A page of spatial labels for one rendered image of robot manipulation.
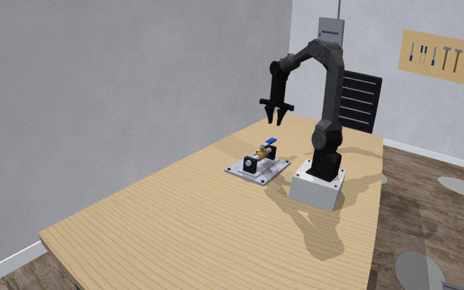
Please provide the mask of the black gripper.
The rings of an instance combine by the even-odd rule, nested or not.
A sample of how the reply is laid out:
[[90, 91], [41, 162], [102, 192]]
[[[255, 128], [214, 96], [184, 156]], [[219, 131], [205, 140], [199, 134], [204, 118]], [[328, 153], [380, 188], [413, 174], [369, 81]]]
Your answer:
[[290, 104], [286, 104], [284, 102], [284, 98], [285, 98], [285, 93], [277, 93], [277, 92], [271, 91], [270, 100], [260, 99], [259, 101], [260, 104], [266, 104], [264, 108], [268, 116], [269, 124], [272, 123], [273, 121], [273, 113], [274, 113], [275, 107], [280, 106], [279, 109], [277, 109], [277, 113], [278, 113], [277, 124], [276, 124], [277, 126], [280, 126], [282, 119], [285, 113], [287, 112], [287, 110], [290, 110], [290, 111], [294, 110], [294, 106]]

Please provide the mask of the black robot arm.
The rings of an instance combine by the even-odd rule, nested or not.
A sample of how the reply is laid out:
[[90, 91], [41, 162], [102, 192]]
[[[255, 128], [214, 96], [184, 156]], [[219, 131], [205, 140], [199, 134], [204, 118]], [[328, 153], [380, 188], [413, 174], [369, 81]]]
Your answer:
[[326, 68], [327, 74], [322, 119], [315, 125], [311, 137], [315, 150], [311, 168], [306, 173], [330, 183], [338, 175], [342, 157], [336, 150], [343, 141], [343, 128], [338, 123], [345, 71], [343, 49], [335, 42], [314, 39], [297, 54], [289, 53], [280, 61], [273, 61], [271, 91], [285, 93], [290, 72], [312, 57]]

